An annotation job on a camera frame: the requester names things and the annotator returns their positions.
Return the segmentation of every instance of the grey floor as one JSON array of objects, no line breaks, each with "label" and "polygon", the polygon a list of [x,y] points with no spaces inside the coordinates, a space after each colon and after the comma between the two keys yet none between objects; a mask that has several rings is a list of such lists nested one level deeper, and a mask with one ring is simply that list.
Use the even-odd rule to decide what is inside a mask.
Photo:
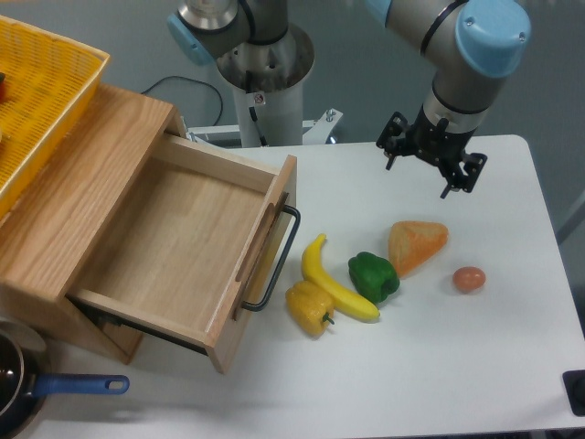
[{"label": "grey floor", "polygon": [[[533,38],[477,134],[518,134],[530,144],[553,226],[585,189],[585,1],[520,1]],[[214,67],[196,69],[165,28],[168,0],[43,0],[0,2],[0,14],[72,37],[112,55],[105,82],[142,91],[167,75],[217,86],[226,103],[220,124],[236,123],[226,85]],[[290,19],[312,38],[314,72],[305,86],[305,119],[330,107],[344,112],[341,142],[374,141],[396,110],[414,118],[434,68],[380,27],[358,0],[291,0]],[[153,96],[173,102],[188,126],[212,124],[218,99],[204,87],[167,83]],[[585,226],[561,246],[581,322],[585,321]]]}]

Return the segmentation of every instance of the wooden cabinet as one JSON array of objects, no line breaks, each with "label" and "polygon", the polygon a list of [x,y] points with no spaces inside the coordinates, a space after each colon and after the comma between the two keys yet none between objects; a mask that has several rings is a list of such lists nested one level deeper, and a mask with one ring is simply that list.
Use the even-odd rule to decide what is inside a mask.
[{"label": "wooden cabinet", "polygon": [[125,362],[153,333],[226,372],[290,222],[296,160],[184,135],[171,104],[101,85],[0,224],[0,309]]}]

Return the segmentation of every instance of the toy bread slice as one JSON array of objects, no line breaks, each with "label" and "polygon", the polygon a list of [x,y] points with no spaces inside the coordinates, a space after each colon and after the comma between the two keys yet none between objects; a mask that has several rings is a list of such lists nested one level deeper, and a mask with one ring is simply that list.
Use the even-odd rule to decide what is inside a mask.
[{"label": "toy bread slice", "polygon": [[389,260],[401,278],[427,261],[446,243],[449,230],[440,222],[400,221],[390,230]]}]

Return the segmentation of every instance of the egg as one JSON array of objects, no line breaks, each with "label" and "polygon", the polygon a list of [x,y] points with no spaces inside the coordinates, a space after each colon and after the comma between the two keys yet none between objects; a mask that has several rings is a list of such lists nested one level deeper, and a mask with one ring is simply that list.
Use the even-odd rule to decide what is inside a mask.
[{"label": "egg", "polygon": [[462,267],[453,274],[453,284],[464,294],[485,284],[485,273],[477,267]]}]

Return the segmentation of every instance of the blue pan handle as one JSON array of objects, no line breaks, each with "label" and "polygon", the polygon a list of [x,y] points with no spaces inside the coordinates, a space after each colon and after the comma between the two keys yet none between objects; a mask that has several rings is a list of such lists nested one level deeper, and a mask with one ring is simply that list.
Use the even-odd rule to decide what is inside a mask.
[{"label": "blue pan handle", "polygon": [[130,380],[124,375],[45,373],[37,375],[32,396],[39,398],[52,393],[122,395],[129,388]]}]

